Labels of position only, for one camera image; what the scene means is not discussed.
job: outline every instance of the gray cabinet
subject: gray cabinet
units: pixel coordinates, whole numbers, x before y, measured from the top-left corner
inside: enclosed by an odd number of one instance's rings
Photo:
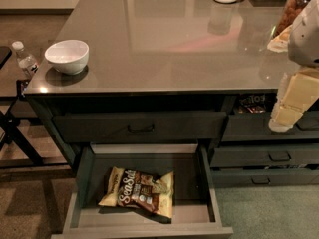
[[[203,97],[208,106],[202,106]],[[121,100],[53,100],[66,106],[55,109],[52,127],[63,143],[83,147],[64,231],[53,238],[229,238],[232,229],[222,226],[206,151],[211,141],[220,141],[227,117],[220,99],[181,95],[173,102],[169,96]],[[161,175],[173,171],[172,220],[100,207],[113,166]]]
[[[210,161],[214,185],[318,183],[318,118],[318,111],[306,112],[292,130],[275,133],[268,127],[270,112],[230,113]]]

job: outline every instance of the snack bag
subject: snack bag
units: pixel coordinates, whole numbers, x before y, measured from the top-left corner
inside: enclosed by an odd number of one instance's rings
[[[173,172],[162,177],[113,167],[107,194],[101,206],[142,208],[150,213],[172,217]]]
[[[240,95],[238,107],[240,113],[264,113],[271,111],[275,96],[265,94]]]

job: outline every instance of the drawer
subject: drawer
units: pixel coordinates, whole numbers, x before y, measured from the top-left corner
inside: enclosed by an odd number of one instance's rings
[[[230,115],[222,141],[315,139],[319,137],[319,112],[306,112],[295,127],[286,133],[272,132],[271,113]]]
[[[211,167],[281,166],[319,164],[319,144],[222,146],[212,157]]]
[[[215,187],[283,186],[316,184],[319,170],[274,169],[274,170],[223,170],[212,173]]]
[[[171,222],[159,223],[158,217],[141,215],[134,209],[99,207],[97,202],[105,193],[105,175],[113,166],[157,174],[173,170]],[[204,148],[193,153],[94,154],[86,147],[63,235],[54,238],[228,238],[231,234],[232,229],[221,224]]]
[[[155,142],[220,138],[226,113],[209,111],[170,113],[68,114],[53,117],[63,140],[71,142]]]

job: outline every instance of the bottle cap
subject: bottle cap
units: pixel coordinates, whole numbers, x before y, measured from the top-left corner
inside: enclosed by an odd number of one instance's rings
[[[24,45],[23,45],[22,42],[17,41],[17,42],[14,42],[14,43],[12,44],[12,47],[13,47],[13,49],[14,49],[15,51],[20,51],[20,50],[22,50],[22,49],[24,48]]]

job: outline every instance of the plastic bottle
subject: plastic bottle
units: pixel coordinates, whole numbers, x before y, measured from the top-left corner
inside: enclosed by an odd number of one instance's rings
[[[37,59],[25,49],[23,43],[20,41],[14,42],[12,47],[16,52],[19,67],[27,79],[31,80],[39,68]]]
[[[310,0],[287,0],[273,37],[289,27]]]

